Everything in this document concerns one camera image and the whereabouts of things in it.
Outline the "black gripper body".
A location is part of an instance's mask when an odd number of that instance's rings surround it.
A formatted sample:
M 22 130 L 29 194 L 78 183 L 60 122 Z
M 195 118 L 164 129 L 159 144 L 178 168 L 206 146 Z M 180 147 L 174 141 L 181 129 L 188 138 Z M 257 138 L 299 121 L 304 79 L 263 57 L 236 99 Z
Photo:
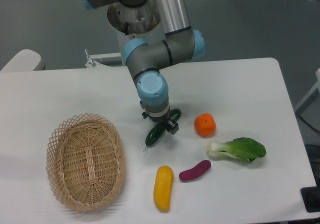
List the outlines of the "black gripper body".
M 144 112 L 148 113 L 150 116 L 150 120 L 155 123 L 166 123 L 168 119 L 170 119 L 170 108 L 151 108 L 144 109 Z

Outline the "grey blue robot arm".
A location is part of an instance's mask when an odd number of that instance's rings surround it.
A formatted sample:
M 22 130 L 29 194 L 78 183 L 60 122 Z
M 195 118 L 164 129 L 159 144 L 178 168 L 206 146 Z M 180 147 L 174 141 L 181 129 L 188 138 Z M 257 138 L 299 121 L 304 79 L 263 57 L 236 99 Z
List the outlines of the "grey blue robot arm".
M 189 22 L 185 0 L 81 0 L 88 9 L 108 6 L 108 21 L 126 36 L 120 49 L 143 108 L 142 116 L 174 134 L 169 87 L 161 69 L 196 59 L 205 40 Z

